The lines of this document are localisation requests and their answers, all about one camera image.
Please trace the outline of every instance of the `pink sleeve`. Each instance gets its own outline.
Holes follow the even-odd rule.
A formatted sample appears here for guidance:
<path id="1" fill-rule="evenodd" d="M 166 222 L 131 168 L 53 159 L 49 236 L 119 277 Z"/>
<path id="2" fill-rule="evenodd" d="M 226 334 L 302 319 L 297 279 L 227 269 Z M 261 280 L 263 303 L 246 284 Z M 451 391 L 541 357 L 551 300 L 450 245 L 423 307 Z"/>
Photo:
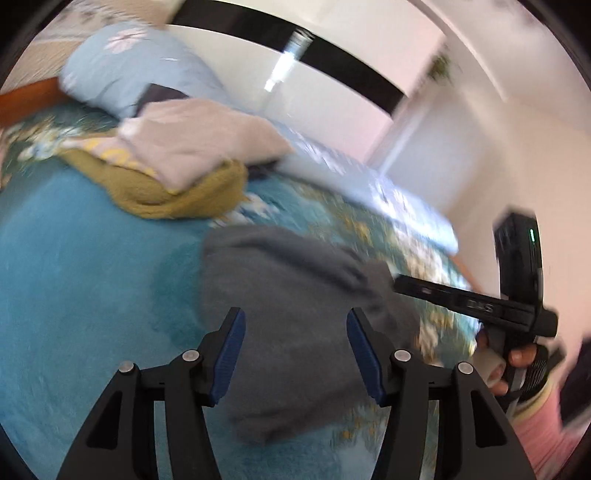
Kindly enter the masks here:
<path id="1" fill-rule="evenodd" d="M 560 418 L 558 391 L 553 386 L 543 405 L 513 427 L 532 464 L 538 480 L 554 478 L 564 466 L 582 435 L 564 430 Z"/>

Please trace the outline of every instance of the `pink fabric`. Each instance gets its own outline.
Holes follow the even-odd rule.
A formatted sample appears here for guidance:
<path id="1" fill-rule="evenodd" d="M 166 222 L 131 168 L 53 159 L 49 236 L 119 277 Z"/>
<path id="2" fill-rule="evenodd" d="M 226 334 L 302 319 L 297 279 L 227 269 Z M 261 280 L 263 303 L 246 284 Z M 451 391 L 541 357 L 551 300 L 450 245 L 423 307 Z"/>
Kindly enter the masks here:
<path id="1" fill-rule="evenodd" d="M 563 430 L 558 400 L 553 388 L 537 412 L 514 425 L 538 480 L 556 476 L 582 438 L 582 434 Z"/>
<path id="2" fill-rule="evenodd" d="M 117 136 L 169 191 L 188 189 L 226 160 L 252 165 L 293 152 L 269 120 L 201 98 L 148 103 Z"/>

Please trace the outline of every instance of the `hand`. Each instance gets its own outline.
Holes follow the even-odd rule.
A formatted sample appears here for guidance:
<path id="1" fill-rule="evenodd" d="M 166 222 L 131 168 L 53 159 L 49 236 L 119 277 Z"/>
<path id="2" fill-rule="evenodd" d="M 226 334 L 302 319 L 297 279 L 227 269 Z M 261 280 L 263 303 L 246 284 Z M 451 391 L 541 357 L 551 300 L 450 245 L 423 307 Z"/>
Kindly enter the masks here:
<path id="1" fill-rule="evenodd" d="M 488 337 L 485 330 L 481 330 L 476 335 L 476 348 L 488 348 Z M 512 350 L 509 353 L 509 364 L 516 368 L 525 368 L 530 366 L 538 353 L 538 347 L 535 344 L 526 345 L 525 347 Z M 493 370 L 488 381 L 498 380 L 503 376 L 505 367 L 497 367 Z M 509 385 L 504 380 L 500 380 L 491 387 L 491 393 L 496 397 L 502 397 L 509 390 Z"/>

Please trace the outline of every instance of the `gray fabric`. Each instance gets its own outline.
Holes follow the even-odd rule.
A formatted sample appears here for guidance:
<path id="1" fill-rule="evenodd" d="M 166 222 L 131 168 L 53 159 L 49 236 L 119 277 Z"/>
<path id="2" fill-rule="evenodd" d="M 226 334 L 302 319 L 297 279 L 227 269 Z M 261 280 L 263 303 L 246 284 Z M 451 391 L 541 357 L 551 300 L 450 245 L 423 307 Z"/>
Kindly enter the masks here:
<path id="1" fill-rule="evenodd" d="M 391 291 L 384 262 L 274 226 L 214 229 L 203 249 L 202 313 L 217 328 L 246 313 L 246 336 L 222 405 L 238 435 L 267 442 L 340 420 L 367 393 L 346 335 L 352 307 L 398 348 L 419 316 Z"/>

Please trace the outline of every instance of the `screw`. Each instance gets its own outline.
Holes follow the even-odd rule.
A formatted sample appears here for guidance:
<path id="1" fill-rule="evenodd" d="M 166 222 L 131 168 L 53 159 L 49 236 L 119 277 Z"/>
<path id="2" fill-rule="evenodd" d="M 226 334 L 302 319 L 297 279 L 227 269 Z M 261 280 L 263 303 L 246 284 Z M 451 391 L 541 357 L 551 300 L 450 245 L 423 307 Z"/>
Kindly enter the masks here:
<path id="1" fill-rule="evenodd" d="M 458 364 L 457 369 L 464 375 L 470 375 L 474 371 L 474 367 L 468 362 L 462 362 L 461 364 Z"/>
<path id="2" fill-rule="evenodd" d="M 197 360 L 197 358 L 199 358 L 199 352 L 196 350 L 187 350 L 183 354 L 183 360 L 185 360 L 186 362 L 194 362 L 195 360 Z"/>
<path id="3" fill-rule="evenodd" d="M 396 350 L 394 352 L 394 358 L 399 362 L 408 362 L 411 358 L 411 355 L 406 350 Z"/>
<path id="4" fill-rule="evenodd" d="M 128 373 L 132 372 L 134 370 L 134 368 L 135 368 L 134 363 L 129 360 L 126 360 L 126 361 L 121 362 L 119 364 L 119 371 L 122 374 L 128 374 Z"/>

